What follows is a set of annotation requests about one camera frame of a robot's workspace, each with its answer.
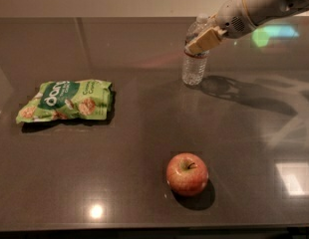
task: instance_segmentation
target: bottle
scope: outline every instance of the bottle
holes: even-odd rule
[[[199,33],[206,27],[208,16],[204,13],[196,17],[196,21],[189,27],[186,37],[185,45],[192,39],[197,37]],[[182,65],[182,80],[185,84],[190,86],[198,85],[203,78],[208,51],[193,55],[184,49],[183,65]]]

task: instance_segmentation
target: red apple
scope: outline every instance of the red apple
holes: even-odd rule
[[[198,156],[181,153],[172,158],[166,169],[166,180],[170,188],[182,196],[194,196],[206,186],[207,168]]]

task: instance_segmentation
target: dark table surface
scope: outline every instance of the dark table surface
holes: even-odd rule
[[[0,19],[0,231],[309,226],[309,17],[273,21],[180,79],[192,18]],[[107,122],[15,124],[47,81],[108,80]],[[192,151],[210,180],[173,195]]]

